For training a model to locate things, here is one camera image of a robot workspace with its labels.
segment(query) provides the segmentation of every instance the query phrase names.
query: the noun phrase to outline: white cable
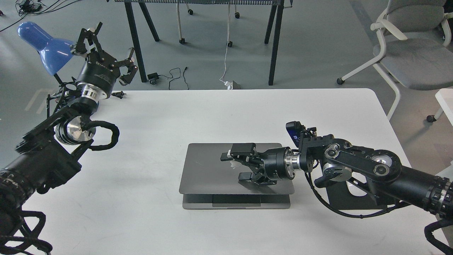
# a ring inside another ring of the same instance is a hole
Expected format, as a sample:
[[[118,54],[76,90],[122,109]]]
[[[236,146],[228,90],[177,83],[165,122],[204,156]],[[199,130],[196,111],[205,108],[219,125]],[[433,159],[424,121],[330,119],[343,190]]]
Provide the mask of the white cable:
[[[227,73],[227,53],[228,53],[228,43],[230,42],[230,17],[231,17],[231,12],[230,12],[230,5],[228,5],[228,25],[227,25],[227,35],[226,35],[226,52],[225,52],[225,71],[223,72],[222,77],[220,77],[219,81],[223,82],[223,84],[226,86],[227,82],[223,81],[222,79],[225,77],[225,74]]]

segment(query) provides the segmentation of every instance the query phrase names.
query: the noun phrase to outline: laptop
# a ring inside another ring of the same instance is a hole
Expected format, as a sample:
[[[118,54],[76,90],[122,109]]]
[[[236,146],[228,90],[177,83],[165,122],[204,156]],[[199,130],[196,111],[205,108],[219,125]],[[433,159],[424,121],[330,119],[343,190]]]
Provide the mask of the laptop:
[[[220,161],[232,143],[191,143],[187,148],[179,193],[183,194],[184,209],[288,209],[289,195],[294,193],[291,180],[276,185],[258,186],[239,181],[240,172],[250,168],[236,161]],[[264,152],[282,147],[279,143],[257,143]]]

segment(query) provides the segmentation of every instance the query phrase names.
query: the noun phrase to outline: chair caster wheel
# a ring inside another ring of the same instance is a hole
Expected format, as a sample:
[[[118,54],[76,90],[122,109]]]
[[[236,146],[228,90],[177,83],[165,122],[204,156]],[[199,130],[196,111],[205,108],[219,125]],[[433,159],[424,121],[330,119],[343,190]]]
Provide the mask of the chair caster wheel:
[[[434,118],[434,115],[428,115],[428,116],[426,117],[426,121],[429,122],[429,123],[433,123],[433,122],[435,122],[436,120],[437,120],[437,119]]]

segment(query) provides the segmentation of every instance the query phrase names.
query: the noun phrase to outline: table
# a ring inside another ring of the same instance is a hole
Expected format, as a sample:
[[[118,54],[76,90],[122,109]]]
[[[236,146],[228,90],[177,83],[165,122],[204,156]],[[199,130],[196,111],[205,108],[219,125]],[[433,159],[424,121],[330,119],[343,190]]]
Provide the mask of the table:
[[[440,109],[434,115],[434,120],[439,119],[442,113],[445,113],[450,123],[453,125],[453,88],[441,88],[436,93],[436,99],[440,104]],[[453,179],[453,161],[451,165],[442,170],[439,176]]]
[[[441,88],[436,93],[436,99],[440,104],[440,109],[434,115],[434,121],[445,113],[450,123],[453,125],[453,88]]]
[[[137,33],[137,27],[135,24],[134,11],[132,10],[131,2],[138,2],[142,10],[143,16],[149,26],[151,34],[156,42],[160,41],[157,34],[154,23],[149,14],[148,8],[145,3],[182,3],[182,4],[233,4],[233,5],[272,5],[270,9],[269,21],[267,24],[266,35],[264,43],[269,43],[270,32],[274,23],[275,16],[275,30],[274,30],[274,41],[272,45],[272,56],[270,59],[270,70],[269,70],[269,81],[268,85],[274,85],[275,66],[277,62],[277,52],[279,48],[280,40],[280,29],[283,17],[284,0],[115,0],[115,2],[124,2],[126,9],[127,20],[129,22],[130,35],[132,36],[132,43],[135,48],[135,56],[137,57],[137,65],[139,67],[140,79],[142,82],[147,82],[145,65],[143,64],[143,57],[140,48],[140,41]],[[179,42],[184,44],[184,40],[181,37],[181,30],[179,24],[179,6],[178,6],[178,27],[179,27]]]
[[[410,166],[371,90],[126,93],[124,99],[100,101],[92,116],[119,127],[118,144],[108,151],[88,151],[79,161],[82,171],[67,184],[34,194],[24,204],[24,210],[47,215],[40,238],[54,246],[53,254],[440,253],[423,234],[424,226],[436,221],[433,215],[409,206],[376,218],[345,218],[321,205],[300,172],[287,210],[182,208],[178,189],[188,144],[279,142],[294,147],[285,130],[294,120],[318,127],[318,135],[332,133],[354,145],[391,150]],[[97,130],[94,144],[109,140],[109,131]],[[443,235],[437,238],[445,242]]]

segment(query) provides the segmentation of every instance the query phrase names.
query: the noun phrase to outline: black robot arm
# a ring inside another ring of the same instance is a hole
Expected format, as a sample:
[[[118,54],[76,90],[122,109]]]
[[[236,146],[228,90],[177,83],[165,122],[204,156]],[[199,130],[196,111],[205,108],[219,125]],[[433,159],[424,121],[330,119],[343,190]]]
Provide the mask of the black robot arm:
[[[82,71],[73,82],[76,89],[62,88],[61,95],[55,97],[59,102],[54,113],[22,137],[23,141],[15,149],[20,155],[0,170],[0,254],[30,254],[25,250],[31,245],[50,254],[52,246],[38,239],[45,215],[23,211],[22,205],[35,192],[44,194],[74,177],[82,167],[78,160],[88,149],[108,150],[118,142],[120,131],[117,126],[105,121],[92,121],[90,117],[97,111],[99,100],[110,96],[116,80],[120,79],[122,85],[130,83],[137,67],[132,61],[133,48],[128,58],[122,61],[102,50],[96,37],[100,28],[101,23],[94,32],[82,29],[79,40],[72,46],[73,54],[85,56]],[[95,45],[89,53],[85,39],[90,46]],[[125,75],[120,73],[123,66],[128,68]],[[96,127],[111,130],[109,144],[92,145]],[[69,153],[60,143],[78,147]],[[28,227],[28,217],[38,218],[34,229]],[[14,236],[18,231],[22,236]],[[10,247],[6,245],[9,241],[22,243]]]
[[[436,229],[453,225],[453,186],[448,178],[405,167],[398,156],[388,150],[354,146],[332,134],[319,137],[315,127],[306,128],[300,122],[289,122],[286,129],[298,149],[281,147],[257,152],[254,143],[235,143],[222,154],[221,161],[234,160],[248,166],[252,172],[241,173],[238,179],[257,185],[292,180],[296,171],[303,171],[316,197],[342,216],[368,218],[407,205],[420,207],[442,218],[425,228],[427,240],[442,252],[453,254],[452,248],[432,235]],[[313,185],[311,172],[318,165],[323,175],[314,180]],[[354,178],[353,172],[362,174],[366,182]],[[331,206],[315,189],[315,186],[339,186],[346,181],[364,191],[375,205],[385,208],[370,215],[350,215]]]

